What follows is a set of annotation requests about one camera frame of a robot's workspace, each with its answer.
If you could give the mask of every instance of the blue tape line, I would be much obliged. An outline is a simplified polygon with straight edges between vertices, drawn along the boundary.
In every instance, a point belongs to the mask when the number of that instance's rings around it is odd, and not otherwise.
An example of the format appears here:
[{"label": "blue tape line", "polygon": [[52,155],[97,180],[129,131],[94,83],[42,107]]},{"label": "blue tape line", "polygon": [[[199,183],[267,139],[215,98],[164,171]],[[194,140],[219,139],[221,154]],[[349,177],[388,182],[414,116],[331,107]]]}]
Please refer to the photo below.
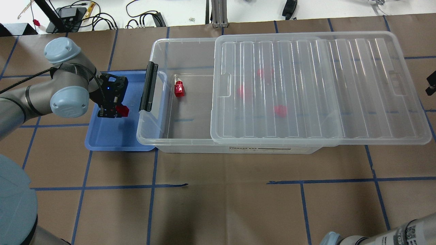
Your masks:
[{"label": "blue tape line", "polygon": [[71,245],[74,245],[74,242],[76,240],[77,226],[79,224],[80,211],[82,209],[82,202],[83,202],[83,194],[85,193],[86,181],[88,179],[89,165],[91,164],[91,159],[92,159],[92,151],[90,150],[88,162],[86,164],[85,177],[83,178],[83,184],[82,184],[82,188],[81,188],[82,191],[80,192],[79,206],[77,208],[76,220],[74,222],[74,229],[73,229],[73,236],[71,238]]},{"label": "blue tape line", "polygon": [[372,182],[373,179],[344,179],[344,180],[282,180],[270,181],[266,184],[327,184],[327,183],[355,183]]},{"label": "blue tape line", "polygon": [[[183,187],[187,186],[188,183],[184,184],[157,184],[155,188],[173,188],[173,187]],[[109,186],[86,186],[85,190],[116,190],[116,189],[147,189],[152,188],[151,184],[144,185],[109,185]],[[31,188],[35,191],[78,191],[82,190],[83,187],[34,187]]]},{"label": "blue tape line", "polygon": [[328,21],[328,26],[330,27],[330,31],[334,31],[333,26],[332,26],[331,21],[330,21],[330,18],[327,18],[327,21]]},{"label": "blue tape line", "polygon": [[147,245],[150,245],[151,239],[151,218],[153,216],[154,191],[156,189],[157,153],[158,149],[156,148],[154,150],[153,182],[150,195],[150,208],[148,210]]},{"label": "blue tape line", "polygon": [[312,245],[312,239],[310,238],[309,218],[307,217],[306,197],[304,196],[303,184],[300,184],[301,201],[303,203],[304,223],[306,224],[307,243]]},{"label": "blue tape line", "polygon": [[433,140],[436,142],[436,134],[435,134],[435,131],[433,129],[432,123],[430,122],[429,117],[427,116],[427,112],[424,112],[424,115],[426,116],[427,123],[429,124],[429,127],[430,127],[430,131],[432,132]]},{"label": "blue tape line", "polygon": [[87,186],[85,190],[114,190],[114,189],[145,189],[152,188],[151,184],[144,185],[114,185],[114,186]]},{"label": "blue tape line", "polygon": [[20,36],[18,36],[16,39],[15,39],[15,42],[14,42],[14,45],[12,46],[12,49],[11,49],[11,51],[10,51],[10,53],[9,53],[9,56],[7,57],[7,60],[6,60],[6,63],[4,64],[4,67],[3,67],[3,70],[2,70],[2,72],[1,72],[1,74],[0,74],[0,78],[5,78],[3,75],[4,75],[4,72],[6,71],[6,67],[7,67],[7,65],[9,64],[9,61],[10,61],[10,58],[12,57],[12,54],[14,53],[14,50],[15,50],[15,47],[17,46],[17,43],[18,43],[18,39],[20,38]]},{"label": "blue tape line", "polygon": [[31,189],[35,191],[78,191],[82,187],[36,187]]},{"label": "blue tape line", "polygon": [[436,180],[436,176],[426,177],[394,177],[394,178],[377,178],[378,181],[412,181],[412,180]]},{"label": "blue tape line", "polygon": [[386,19],[386,16],[383,15],[383,19],[385,20],[386,29],[388,31],[391,31],[391,28],[389,28],[388,20]]},{"label": "blue tape line", "polygon": [[36,121],[35,129],[33,130],[32,138],[30,139],[29,147],[27,148],[26,156],[24,157],[23,166],[21,166],[22,169],[26,167],[27,160],[29,158],[30,149],[32,148],[33,140],[35,139],[36,130],[38,129],[39,121],[41,120],[41,117],[38,117],[38,120]]},{"label": "blue tape line", "polygon": [[169,187],[183,187],[183,186],[187,186],[188,183],[184,183],[184,184],[157,184],[154,185],[156,188],[169,188]]},{"label": "blue tape line", "polygon": [[278,32],[279,32],[279,29],[278,29],[278,27],[277,27],[277,21],[274,21],[274,28],[276,29],[276,33],[278,33]]},{"label": "blue tape line", "polygon": [[413,57],[404,57],[405,60],[414,60],[414,59],[435,59],[436,56],[413,56]]},{"label": "blue tape line", "polygon": [[188,118],[188,119],[176,119],[174,120],[174,122],[192,122],[194,119],[193,118]]},{"label": "blue tape line", "polygon": [[381,212],[383,213],[383,218],[385,219],[386,229],[390,230],[391,226],[389,224],[388,215],[386,214],[385,204],[383,202],[382,193],[380,191],[380,187],[378,185],[377,175],[375,174],[375,170],[373,168],[371,154],[369,152],[368,145],[365,145],[366,155],[368,157],[369,166],[371,167],[372,176],[374,178],[375,189],[377,190],[378,200],[380,202]]},{"label": "blue tape line", "polygon": [[114,71],[147,71],[147,69],[132,69],[132,70],[114,70]]},{"label": "blue tape line", "polygon": [[113,39],[112,52],[110,53],[108,71],[110,71],[110,67],[112,65],[113,53],[115,52],[116,39],[118,37],[118,29],[115,31],[115,38]]},{"label": "blue tape line", "polygon": [[38,128],[62,128],[62,127],[82,127],[82,126],[89,126],[89,123],[38,125]]}]

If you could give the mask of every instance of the red object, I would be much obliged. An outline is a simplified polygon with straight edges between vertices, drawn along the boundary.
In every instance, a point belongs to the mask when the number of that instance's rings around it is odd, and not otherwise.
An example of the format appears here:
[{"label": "red object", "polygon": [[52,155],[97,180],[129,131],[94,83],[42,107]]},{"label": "red object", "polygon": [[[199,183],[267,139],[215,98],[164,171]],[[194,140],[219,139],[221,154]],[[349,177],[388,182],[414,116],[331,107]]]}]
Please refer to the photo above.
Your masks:
[{"label": "red object", "polygon": [[38,26],[38,27],[41,26],[41,24],[37,20],[33,20],[33,23],[35,24],[35,26]]},{"label": "red object", "polygon": [[279,117],[286,117],[288,108],[284,105],[276,105],[274,106],[274,113]]},{"label": "red object", "polygon": [[248,88],[245,88],[245,89],[244,89],[244,86],[243,86],[243,85],[242,85],[241,87],[239,87],[239,88],[236,90],[236,92],[237,92],[237,94],[239,95],[239,97],[241,97],[242,99],[244,98],[244,94],[245,94],[246,97],[251,97],[251,96],[252,96],[252,95],[251,95],[251,90],[248,89]]},{"label": "red object", "polygon": [[265,68],[257,70],[256,74],[260,77],[260,79],[265,80],[266,85],[271,85],[271,78],[274,76],[274,68]]},{"label": "red object", "polygon": [[123,117],[127,117],[130,111],[129,108],[125,105],[116,105],[115,110],[116,112],[118,112],[118,114],[120,114]]},{"label": "red object", "polygon": [[176,85],[174,85],[174,94],[176,97],[185,96],[185,87],[183,86],[182,81],[177,81]]}]

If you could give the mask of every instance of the black cable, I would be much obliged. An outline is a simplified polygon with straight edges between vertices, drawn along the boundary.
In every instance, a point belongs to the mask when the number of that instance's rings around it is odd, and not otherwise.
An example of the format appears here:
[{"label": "black cable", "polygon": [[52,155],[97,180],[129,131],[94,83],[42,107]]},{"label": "black cable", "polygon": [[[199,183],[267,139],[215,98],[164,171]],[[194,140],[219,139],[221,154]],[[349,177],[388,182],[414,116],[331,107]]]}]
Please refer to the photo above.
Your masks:
[{"label": "black cable", "polygon": [[99,7],[99,13],[102,12],[102,8],[100,7],[100,4],[98,4],[97,2],[91,1],[91,0],[79,0],[79,1],[75,1],[72,4],[70,4],[70,7],[72,7],[73,4],[76,4],[78,2],[91,2],[91,3],[95,3]]},{"label": "black cable", "polygon": [[[69,31],[70,31],[72,28],[74,28],[74,27],[75,27],[74,25],[76,25],[77,23],[80,23],[80,22],[82,22],[83,20],[89,20],[89,19],[92,19],[92,18],[101,18],[101,19],[107,20],[107,19],[105,19],[105,18],[103,18],[103,17],[100,17],[100,16],[91,16],[91,17],[88,17],[88,18],[85,18],[85,19],[81,19],[81,20],[79,20],[79,21],[76,21],[76,22],[70,24],[70,29],[69,29]],[[93,23],[88,24],[88,25],[85,25],[85,26],[79,26],[78,28],[88,27],[88,26],[91,26],[92,24],[93,24]]]},{"label": "black cable", "polygon": [[95,79],[95,82],[96,82],[97,85],[99,86],[100,92],[102,93],[103,104],[104,104],[104,105],[107,105],[107,104],[106,104],[105,93],[103,92],[102,85],[100,84],[99,79],[95,76],[95,74],[94,74],[91,70],[89,70],[86,66],[84,66],[84,65],[82,65],[82,64],[79,64],[79,63],[71,63],[71,64],[72,64],[72,65],[76,65],[76,66],[78,66],[78,67],[81,67],[82,69],[84,69],[85,71],[87,71],[87,72],[89,72],[89,73],[91,74],[92,78]]},{"label": "black cable", "polygon": [[145,14],[142,14],[142,15],[140,16],[140,20],[141,20],[141,18],[142,18],[142,25],[145,26],[145,16],[147,16],[147,15],[151,15],[154,19],[156,19],[157,22],[159,22],[160,27],[163,27],[163,26],[164,26],[164,25],[162,24],[162,22],[160,21],[159,17],[158,17],[156,14],[153,14],[153,13],[145,13]]},{"label": "black cable", "polygon": [[97,21],[92,19],[92,31],[94,31],[94,28],[97,25],[97,23],[102,21],[102,20],[106,21],[106,23],[109,25],[109,30],[115,29],[115,27],[113,26],[113,24],[112,24],[112,22],[110,20],[102,18],[102,19],[99,19]]},{"label": "black cable", "polygon": [[115,19],[112,17],[112,15],[110,15],[110,14],[108,14],[108,13],[103,13],[103,12],[101,12],[101,13],[96,14],[95,16],[100,16],[101,14],[105,14],[105,15],[108,15],[109,17],[111,17],[112,20],[113,20],[113,23],[115,24],[115,26],[112,25],[112,27],[113,27],[114,29],[115,29],[115,28],[118,29],[118,25],[116,24]]},{"label": "black cable", "polygon": [[46,72],[49,72],[49,71],[51,71],[52,69],[56,69],[56,68],[54,68],[54,67],[50,67],[50,69],[47,69],[47,70],[44,70],[44,71],[38,72],[37,74],[34,74],[34,75],[32,75],[32,76],[30,76],[30,77],[27,77],[27,78],[25,78],[25,79],[23,79],[23,80],[21,80],[21,81],[19,81],[19,82],[16,82],[16,83],[12,84],[11,86],[9,86],[9,87],[3,89],[2,91],[0,91],[0,94],[3,94],[4,92],[6,92],[6,91],[8,91],[8,90],[17,87],[18,85],[20,85],[20,84],[22,84],[22,83],[24,83],[24,82],[27,82],[27,81],[29,81],[29,80],[32,79],[32,78],[35,78],[35,77],[40,76],[40,75],[42,75],[42,74],[44,74],[44,73],[46,73]]},{"label": "black cable", "polygon": [[71,5],[71,6],[70,6],[70,5],[62,6],[62,7],[59,8],[59,10],[58,10],[58,14],[61,15],[61,13],[62,13],[62,9],[66,8],[66,7],[71,8],[72,6],[84,6],[84,5],[86,5],[86,3],[73,4],[73,5]]},{"label": "black cable", "polygon": [[106,24],[108,24],[108,26],[109,26],[109,30],[112,30],[112,27],[111,27],[111,24],[110,24],[110,20],[108,20],[108,19],[104,19],[104,18],[101,18],[101,19],[99,19],[98,21],[96,21],[96,22],[94,22],[94,20],[92,21],[92,31],[95,31],[95,26],[97,25],[97,23],[98,22],[100,22],[100,21],[102,21],[102,20],[104,20],[105,22],[106,22]]},{"label": "black cable", "polygon": [[134,21],[134,22],[136,23],[136,26],[137,26],[137,27],[139,26],[139,23],[138,23],[135,19],[131,19],[131,20],[129,20],[129,22],[127,22],[126,29],[128,29],[129,26],[130,26],[131,28],[134,28],[133,26],[130,25],[130,22],[132,22],[132,21]]},{"label": "black cable", "polygon": [[129,22],[127,22],[127,25],[130,25],[130,22],[131,22],[131,21],[134,21],[134,22],[136,23],[136,25],[139,26],[138,22],[137,22],[135,19],[131,19],[131,20],[129,20]]},{"label": "black cable", "polygon": [[67,29],[67,27],[65,26],[65,22],[62,20],[61,15],[56,11],[56,8],[53,6],[53,4],[51,3],[51,0],[48,0],[48,2],[50,3],[51,7],[53,8],[53,11],[56,13],[56,15],[58,16],[58,18],[61,20],[62,25],[64,26],[64,29]]},{"label": "black cable", "polygon": [[145,14],[145,13],[148,13],[148,12],[156,12],[156,13],[158,13],[158,11],[156,11],[156,10],[149,10],[149,11],[144,12],[144,13],[142,13],[142,14],[138,14],[138,15],[135,15],[135,16],[131,16],[131,15],[129,14],[129,11],[127,10],[127,7],[128,7],[131,3],[135,2],[135,1],[137,1],[137,0],[133,0],[133,1],[131,1],[130,3],[128,3],[128,4],[126,5],[126,13],[127,13],[127,15],[128,15],[129,17],[135,18],[135,17],[141,16],[141,15],[143,15],[143,14]]},{"label": "black cable", "polygon": [[30,1],[30,11],[32,12],[32,18],[33,18],[32,23],[33,23],[33,26],[35,27],[35,31],[36,31],[36,25],[34,22],[35,16],[33,15],[32,1]]}]

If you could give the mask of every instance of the metal stand leg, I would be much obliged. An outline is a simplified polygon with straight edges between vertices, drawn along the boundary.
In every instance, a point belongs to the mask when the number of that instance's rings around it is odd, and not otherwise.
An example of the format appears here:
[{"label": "metal stand leg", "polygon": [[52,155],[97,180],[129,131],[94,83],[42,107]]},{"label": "metal stand leg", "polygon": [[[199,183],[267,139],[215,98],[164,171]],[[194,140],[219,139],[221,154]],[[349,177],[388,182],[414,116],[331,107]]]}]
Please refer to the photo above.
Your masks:
[{"label": "metal stand leg", "polygon": [[227,27],[227,0],[212,0],[212,26]]},{"label": "metal stand leg", "polygon": [[36,4],[41,8],[42,12],[47,15],[48,19],[54,24],[58,32],[65,32],[65,26],[62,20],[56,15],[45,0],[35,0]]},{"label": "metal stand leg", "polygon": [[30,242],[31,245],[71,245],[64,240],[56,237],[51,234],[41,226],[37,226],[35,230],[35,234],[33,235],[33,239]]}]

